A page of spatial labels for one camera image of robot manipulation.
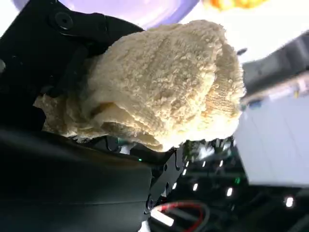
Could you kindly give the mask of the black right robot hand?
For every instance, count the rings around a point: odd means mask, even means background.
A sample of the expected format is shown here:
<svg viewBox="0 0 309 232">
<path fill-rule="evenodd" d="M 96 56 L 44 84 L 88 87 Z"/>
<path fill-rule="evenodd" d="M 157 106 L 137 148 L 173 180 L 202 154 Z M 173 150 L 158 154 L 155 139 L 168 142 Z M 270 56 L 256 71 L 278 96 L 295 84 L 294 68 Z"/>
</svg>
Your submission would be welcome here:
<svg viewBox="0 0 309 232">
<path fill-rule="evenodd" d="M 30 0 L 0 39 L 0 229 L 136 232 L 183 171 L 183 150 L 132 155 L 107 139 L 80 145 L 42 131 L 42 94 L 77 83 L 87 58 L 141 28 L 102 14 Z"/>
</svg>

